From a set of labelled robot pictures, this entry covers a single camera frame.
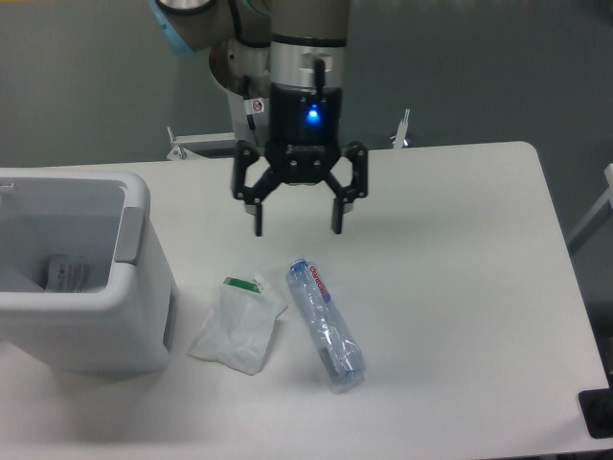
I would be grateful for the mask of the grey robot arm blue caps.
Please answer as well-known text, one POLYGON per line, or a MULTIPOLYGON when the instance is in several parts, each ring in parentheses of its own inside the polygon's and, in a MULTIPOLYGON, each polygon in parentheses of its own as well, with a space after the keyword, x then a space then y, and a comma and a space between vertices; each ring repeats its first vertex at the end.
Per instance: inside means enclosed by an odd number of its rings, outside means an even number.
POLYGON ((331 229, 368 194, 368 150, 338 140, 348 1, 152 1, 173 51, 209 53, 235 142, 233 197, 262 232, 262 204, 280 185, 324 182, 331 229))

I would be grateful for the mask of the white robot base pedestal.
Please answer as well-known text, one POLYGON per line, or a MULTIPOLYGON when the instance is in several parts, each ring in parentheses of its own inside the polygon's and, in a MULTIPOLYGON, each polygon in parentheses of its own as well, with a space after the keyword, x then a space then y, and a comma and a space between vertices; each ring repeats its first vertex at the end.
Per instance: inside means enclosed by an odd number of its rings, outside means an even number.
POLYGON ((209 66, 226 94, 236 139, 264 147, 269 137, 269 48, 230 39, 211 48, 209 66))

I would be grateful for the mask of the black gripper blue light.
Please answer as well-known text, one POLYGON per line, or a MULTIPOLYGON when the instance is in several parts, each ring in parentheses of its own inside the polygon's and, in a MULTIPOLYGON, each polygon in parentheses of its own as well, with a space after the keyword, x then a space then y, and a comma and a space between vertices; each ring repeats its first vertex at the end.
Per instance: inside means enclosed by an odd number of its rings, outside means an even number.
POLYGON ((331 230, 340 235, 343 216, 359 198, 369 193, 369 151, 360 142, 340 148, 338 131, 343 91, 321 91, 274 83, 270 87, 269 138, 265 149, 244 140, 236 143, 232 194, 255 217, 255 235, 262 236, 264 200, 279 186, 325 181, 334 193, 331 230), (267 170, 253 185, 245 183, 248 169, 265 158, 267 170), (352 165, 350 184, 342 186, 332 168, 341 159, 352 165))

